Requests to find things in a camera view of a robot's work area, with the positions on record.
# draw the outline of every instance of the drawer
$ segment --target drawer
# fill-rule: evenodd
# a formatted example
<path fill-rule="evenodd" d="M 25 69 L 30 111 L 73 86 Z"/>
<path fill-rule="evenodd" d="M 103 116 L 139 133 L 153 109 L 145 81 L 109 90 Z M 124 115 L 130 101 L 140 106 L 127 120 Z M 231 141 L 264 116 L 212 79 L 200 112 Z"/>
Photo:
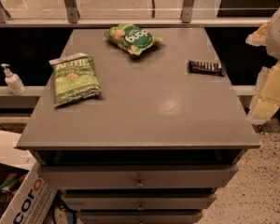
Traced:
<path fill-rule="evenodd" d="M 202 218 L 201 212 L 82 212 L 84 224 L 190 224 Z"/>
<path fill-rule="evenodd" d="M 63 200 L 74 210 L 182 210 L 207 209 L 216 199 L 214 194 L 188 193 L 88 193 L 67 194 Z"/>
<path fill-rule="evenodd" d="M 234 165 L 43 166 L 40 175 L 55 189 L 221 188 Z"/>

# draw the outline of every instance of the table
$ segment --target table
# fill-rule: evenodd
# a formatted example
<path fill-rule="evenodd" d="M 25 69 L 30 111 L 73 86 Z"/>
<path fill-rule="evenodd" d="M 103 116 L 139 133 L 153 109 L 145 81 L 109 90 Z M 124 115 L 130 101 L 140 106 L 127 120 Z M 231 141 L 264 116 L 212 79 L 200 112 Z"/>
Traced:
<path fill-rule="evenodd" d="M 63 56 L 94 57 L 103 92 L 55 108 L 49 81 L 18 143 L 87 223 L 195 223 L 259 140 L 202 28 L 151 28 L 163 42 L 138 59 L 104 29 L 75 30 Z"/>

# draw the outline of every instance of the green snack package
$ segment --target green snack package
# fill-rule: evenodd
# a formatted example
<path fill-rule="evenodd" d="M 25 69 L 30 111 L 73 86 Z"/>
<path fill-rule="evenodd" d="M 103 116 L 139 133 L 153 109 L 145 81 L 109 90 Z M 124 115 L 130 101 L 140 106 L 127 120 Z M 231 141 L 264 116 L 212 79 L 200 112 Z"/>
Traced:
<path fill-rule="evenodd" d="M 55 84 L 54 106 L 68 104 L 102 92 L 93 69 L 93 57 L 79 53 L 49 61 Z"/>
<path fill-rule="evenodd" d="M 111 27 L 105 31 L 105 36 L 121 49 L 137 56 L 139 56 L 143 50 L 162 41 L 161 37 L 154 37 L 148 31 L 131 23 L 122 23 L 117 27 Z"/>

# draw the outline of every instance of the white bottle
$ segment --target white bottle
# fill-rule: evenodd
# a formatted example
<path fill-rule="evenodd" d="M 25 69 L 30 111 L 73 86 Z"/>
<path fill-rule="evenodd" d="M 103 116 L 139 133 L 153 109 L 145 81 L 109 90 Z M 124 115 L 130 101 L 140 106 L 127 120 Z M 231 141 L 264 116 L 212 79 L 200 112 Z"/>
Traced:
<path fill-rule="evenodd" d="M 7 67 L 9 64 L 3 63 L 1 64 L 2 68 L 4 68 L 4 73 L 6 74 L 6 83 L 9 86 L 10 90 L 14 95 L 21 95 L 26 92 L 26 88 L 24 87 L 21 79 L 17 74 L 13 74 Z"/>

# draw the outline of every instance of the logo on chip bag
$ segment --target logo on chip bag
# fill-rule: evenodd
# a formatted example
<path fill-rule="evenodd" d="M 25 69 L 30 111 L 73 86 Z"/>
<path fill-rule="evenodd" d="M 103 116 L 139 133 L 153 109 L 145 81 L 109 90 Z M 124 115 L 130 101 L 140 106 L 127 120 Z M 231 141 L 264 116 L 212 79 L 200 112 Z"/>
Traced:
<path fill-rule="evenodd" d="M 139 48 L 145 48 L 147 47 L 151 40 L 152 35 L 147 32 L 146 30 L 142 30 L 139 27 L 136 26 L 129 26 L 126 29 L 124 29 L 125 36 L 123 39 L 131 44 L 135 45 Z"/>

